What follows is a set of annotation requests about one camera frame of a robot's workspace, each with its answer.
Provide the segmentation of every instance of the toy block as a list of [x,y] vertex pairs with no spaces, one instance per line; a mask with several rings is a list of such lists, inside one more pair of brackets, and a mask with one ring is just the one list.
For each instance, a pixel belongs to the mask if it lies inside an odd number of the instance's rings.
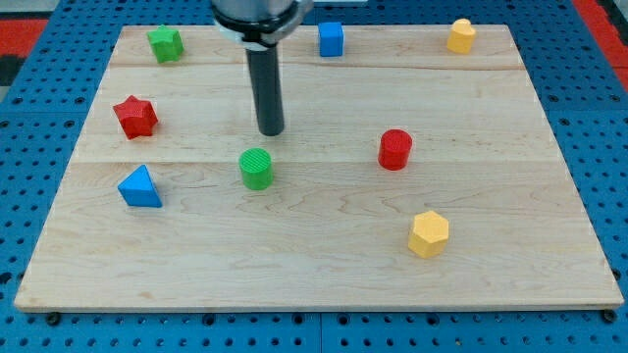
[[403,169],[408,163],[412,137],[401,129],[390,129],[382,135],[380,142],[380,165],[389,171]]
[[318,24],[319,51],[322,57],[342,56],[344,33],[341,23]]
[[428,259],[445,250],[449,240],[449,221],[434,211],[414,216],[408,247],[417,255]]
[[158,120],[149,101],[129,96],[126,101],[114,106],[114,112],[127,139],[153,135],[153,127]]
[[251,190],[263,190],[273,183],[271,155],[261,148],[251,148],[239,157],[242,182]]
[[160,25],[147,33],[150,48],[155,54],[158,63],[178,61],[183,52],[183,42],[179,31]]
[[471,22],[467,19],[460,19],[453,23],[449,39],[447,40],[447,49],[454,53],[468,54],[473,46],[476,31]]
[[129,206],[136,207],[161,207],[161,200],[157,189],[150,178],[145,165],[139,166],[133,173],[118,185]]

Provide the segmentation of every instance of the blue pyramid block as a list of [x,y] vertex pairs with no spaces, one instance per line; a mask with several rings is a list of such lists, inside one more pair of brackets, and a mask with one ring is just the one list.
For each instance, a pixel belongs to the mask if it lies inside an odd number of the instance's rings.
[[342,56],[344,33],[341,23],[318,24],[318,39],[322,57]]
[[139,166],[135,172],[118,185],[118,190],[129,206],[161,207],[157,189],[150,179],[145,165]]

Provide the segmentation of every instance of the green cylinder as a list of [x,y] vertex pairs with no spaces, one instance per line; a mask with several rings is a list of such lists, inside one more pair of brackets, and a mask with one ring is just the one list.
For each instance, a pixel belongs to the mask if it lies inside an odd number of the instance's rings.
[[261,148],[251,148],[239,156],[239,169],[244,186],[263,190],[273,183],[271,155]]

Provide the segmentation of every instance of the red cylinder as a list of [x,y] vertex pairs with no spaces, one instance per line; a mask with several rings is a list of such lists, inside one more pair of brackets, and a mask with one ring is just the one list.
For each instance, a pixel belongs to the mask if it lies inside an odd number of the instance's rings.
[[412,136],[400,129],[390,129],[382,135],[380,165],[389,171],[403,169],[412,149]]

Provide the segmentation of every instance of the blue triangular prism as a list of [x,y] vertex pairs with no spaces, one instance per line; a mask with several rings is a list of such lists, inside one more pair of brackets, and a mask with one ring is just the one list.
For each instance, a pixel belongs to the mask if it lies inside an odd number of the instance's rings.
[[118,190],[129,206],[162,207],[157,189],[145,165],[139,166],[119,185]]

